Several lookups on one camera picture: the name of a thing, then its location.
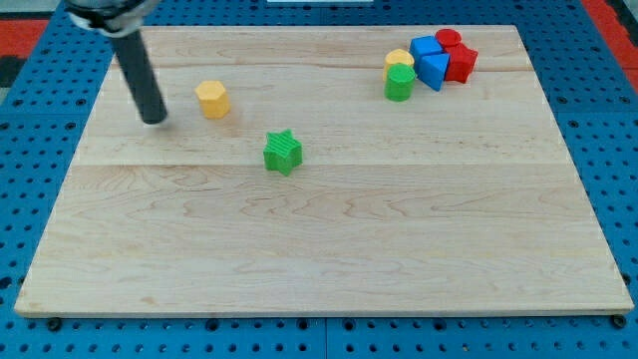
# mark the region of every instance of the green block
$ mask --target green block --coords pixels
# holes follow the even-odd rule
[[[268,143],[263,150],[263,160],[269,171],[280,171],[284,176],[290,175],[292,169],[301,165],[301,143],[292,137],[290,129],[281,133],[268,133]]]
[[[406,64],[395,64],[388,70],[385,95],[388,100],[406,101],[412,95],[417,73]]]

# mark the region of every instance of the yellow block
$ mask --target yellow block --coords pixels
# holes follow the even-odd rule
[[[199,106],[207,119],[218,120],[230,111],[230,101],[223,84],[219,81],[204,81],[195,88]]]
[[[410,67],[415,67],[415,59],[409,52],[403,49],[393,50],[386,55],[386,64],[383,67],[383,81],[388,78],[388,70],[392,65],[406,64]]]

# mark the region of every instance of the blue block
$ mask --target blue block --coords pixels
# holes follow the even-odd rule
[[[439,91],[443,85],[449,61],[449,54],[424,56],[420,61],[419,79],[433,90]]]
[[[415,72],[419,74],[421,59],[428,55],[443,54],[443,47],[434,36],[415,38],[410,42],[410,54],[415,58]]]

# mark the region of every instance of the toy block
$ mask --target toy block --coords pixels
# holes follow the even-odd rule
[[[439,41],[439,44],[441,44],[445,52],[448,52],[447,49],[453,48],[461,43],[461,34],[453,29],[441,29],[437,31],[435,38]]]
[[[288,176],[292,169],[301,165],[301,143],[292,137],[290,129],[281,133],[268,133],[266,139],[263,159],[267,170],[280,171]]]
[[[406,64],[391,66],[384,90],[386,99],[396,102],[410,99],[416,78],[415,70]]]
[[[450,64],[446,72],[446,81],[466,83],[475,68],[479,52],[469,49],[464,44],[458,44],[454,48],[448,49],[448,53],[450,54]]]
[[[434,36],[425,36],[412,39],[410,42],[410,54],[415,59],[415,72],[419,74],[421,69],[421,59],[428,55],[437,55],[443,53],[443,47]]]
[[[230,101],[223,84],[204,81],[195,88],[199,106],[207,119],[221,119],[230,111]]]
[[[448,69],[450,54],[424,56],[421,59],[419,79],[435,91],[440,91]]]
[[[409,52],[403,49],[393,50],[386,55],[386,62],[383,67],[383,81],[388,78],[388,70],[392,65],[406,64],[410,67],[415,66],[415,58]]]

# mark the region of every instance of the green cylinder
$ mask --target green cylinder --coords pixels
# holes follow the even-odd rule
[[[386,81],[385,94],[388,100],[406,101],[412,95],[417,73],[406,64],[395,64],[388,70],[388,81]]]

